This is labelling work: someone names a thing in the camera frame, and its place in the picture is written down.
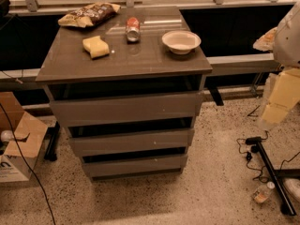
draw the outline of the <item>white bowl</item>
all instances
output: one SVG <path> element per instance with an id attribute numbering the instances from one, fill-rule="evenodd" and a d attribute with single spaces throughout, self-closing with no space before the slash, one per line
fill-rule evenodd
<path id="1" fill-rule="evenodd" d="M 201 39 L 189 31 L 171 31 L 162 36 L 162 42 L 176 54 L 188 54 L 201 44 Z"/>

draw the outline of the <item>speckled floor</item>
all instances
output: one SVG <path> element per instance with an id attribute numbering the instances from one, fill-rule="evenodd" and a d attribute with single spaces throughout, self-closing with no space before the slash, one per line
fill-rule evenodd
<path id="1" fill-rule="evenodd" d="M 58 160 L 43 160 L 43 148 L 35 168 L 47 191 L 56 224 L 300 224 L 299 215 L 287 217 L 280 213 L 276 192 L 261 205 L 250 198 L 260 184 L 252 181 L 259 172 L 247 169 L 245 155 L 239 154 L 236 139 L 264 137 L 256 127 L 256 117 L 247 116 L 261 99 L 245 91 L 224 90 L 221 95 L 223 107 L 217 107 L 206 95 L 195 124 L 187 166 L 180 175 L 91 182 L 62 130 Z M 299 151 L 299 115 L 297 105 L 264 143 L 275 166 Z M 249 166 L 262 165 L 262 160 L 254 154 Z M 288 165 L 300 167 L 300 158 Z M 0 198 L 1 224 L 52 224 L 34 177 L 29 182 L 0 184 Z M 300 203 L 291 199 L 300 214 Z"/>

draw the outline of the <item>red can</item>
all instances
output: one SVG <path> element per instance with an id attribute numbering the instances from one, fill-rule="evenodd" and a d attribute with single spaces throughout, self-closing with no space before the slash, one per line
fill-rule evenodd
<path id="1" fill-rule="evenodd" d="M 136 42 L 140 40 L 140 22 L 137 18 L 131 17 L 127 19 L 126 24 L 127 41 Z"/>

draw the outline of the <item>gray drawer front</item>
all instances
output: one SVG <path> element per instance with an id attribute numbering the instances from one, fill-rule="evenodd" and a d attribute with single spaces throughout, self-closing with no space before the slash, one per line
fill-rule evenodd
<path id="1" fill-rule="evenodd" d="M 194 129 L 137 132 L 114 136 L 71 138 L 70 145 L 77 157 L 145 151 L 172 147 L 188 148 Z"/>
<path id="2" fill-rule="evenodd" d="M 188 156 L 157 157 L 134 159 L 107 163 L 83 164 L 83 170 L 89 177 L 114 176 L 131 173 L 147 173 L 184 168 Z"/>
<path id="3" fill-rule="evenodd" d="M 63 127 L 192 117 L 199 112 L 200 93 L 52 101 L 51 109 Z"/>

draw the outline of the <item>dresser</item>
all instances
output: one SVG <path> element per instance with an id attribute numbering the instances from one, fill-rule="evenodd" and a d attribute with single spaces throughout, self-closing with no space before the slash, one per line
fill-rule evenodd
<path id="1" fill-rule="evenodd" d="M 141 23 L 138 43 L 127 43 L 129 16 Z M 212 68 L 200 47 L 170 52 L 161 37 L 173 30 L 189 30 L 177 7 L 123 8 L 95 28 L 59 29 L 36 82 L 92 180 L 185 168 Z M 83 39 L 94 36 L 109 55 L 90 58 Z"/>

